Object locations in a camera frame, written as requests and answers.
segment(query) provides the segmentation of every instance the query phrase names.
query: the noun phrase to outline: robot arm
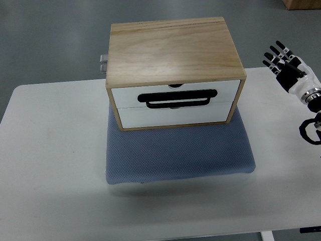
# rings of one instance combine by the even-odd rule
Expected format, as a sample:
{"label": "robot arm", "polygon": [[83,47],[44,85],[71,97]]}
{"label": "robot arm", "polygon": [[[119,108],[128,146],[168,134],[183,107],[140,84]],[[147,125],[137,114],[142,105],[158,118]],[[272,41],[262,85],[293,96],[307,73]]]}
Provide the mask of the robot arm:
{"label": "robot arm", "polygon": [[[263,64],[276,75],[276,80],[283,89],[295,94],[303,104],[307,104],[310,111],[316,113],[315,118],[305,120],[299,127],[301,136],[313,145],[321,145],[321,88],[315,81],[315,74],[304,61],[293,54],[281,42],[276,41],[280,51],[270,46],[273,54],[265,53],[268,61]],[[306,127],[314,123],[320,141],[313,141],[306,133]]]}

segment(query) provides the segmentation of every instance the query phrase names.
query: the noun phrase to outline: wooden box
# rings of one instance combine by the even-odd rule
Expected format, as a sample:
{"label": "wooden box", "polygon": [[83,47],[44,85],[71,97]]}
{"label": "wooden box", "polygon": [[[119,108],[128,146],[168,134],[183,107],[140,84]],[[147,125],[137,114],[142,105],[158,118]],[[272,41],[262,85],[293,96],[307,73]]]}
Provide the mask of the wooden box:
{"label": "wooden box", "polygon": [[321,0],[283,0],[288,10],[321,9]]}
{"label": "wooden box", "polygon": [[246,79],[222,17],[113,24],[108,55],[122,131],[226,124]]}

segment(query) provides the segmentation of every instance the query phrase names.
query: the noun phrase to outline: robotic hand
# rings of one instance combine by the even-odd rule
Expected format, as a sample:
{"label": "robotic hand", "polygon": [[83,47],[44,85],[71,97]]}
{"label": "robotic hand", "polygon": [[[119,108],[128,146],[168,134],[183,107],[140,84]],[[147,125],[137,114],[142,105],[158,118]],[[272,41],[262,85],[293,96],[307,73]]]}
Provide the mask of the robotic hand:
{"label": "robotic hand", "polygon": [[[303,60],[293,54],[281,42],[276,41],[282,53],[275,47],[270,49],[276,55],[265,53],[268,61],[263,60],[269,69],[276,75],[276,80],[286,92],[295,94],[303,104],[307,104],[310,111],[316,113],[312,119],[305,120],[299,127],[301,136],[310,144],[321,145],[321,88],[315,80],[312,69]],[[306,133],[306,127],[314,123],[316,134],[320,141],[313,141]]]}

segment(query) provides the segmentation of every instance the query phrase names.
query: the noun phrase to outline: black drawer handle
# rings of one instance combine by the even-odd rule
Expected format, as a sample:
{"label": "black drawer handle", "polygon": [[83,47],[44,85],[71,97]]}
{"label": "black drawer handle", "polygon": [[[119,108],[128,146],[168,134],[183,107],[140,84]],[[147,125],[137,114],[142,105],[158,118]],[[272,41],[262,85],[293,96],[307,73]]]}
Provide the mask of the black drawer handle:
{"label": "black drawer handle", "polygon": [[[146,106],[151,109],[159,108],[178,108],[187,106],[202,106],[210,103],[211,98],[217,95],[215,89],[188,90],[176,92],[148,93],[140,94],[137,98],[139,102],[146,102]],[[185,100],[185,99],[204,99],[182,102],[151,103],[156,101]]]}

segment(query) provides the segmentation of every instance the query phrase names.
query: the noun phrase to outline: blue cushion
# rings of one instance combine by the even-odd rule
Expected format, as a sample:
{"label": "blue cushion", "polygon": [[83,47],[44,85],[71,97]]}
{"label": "blue cushion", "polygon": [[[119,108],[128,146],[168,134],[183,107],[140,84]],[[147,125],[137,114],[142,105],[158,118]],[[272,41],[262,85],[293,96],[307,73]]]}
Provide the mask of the blue cushion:
{"label": "blue cushion", "polygon": [[109,184],[251,173],[254,169],[237,108],[229,124],[121,132],[109,107]]}

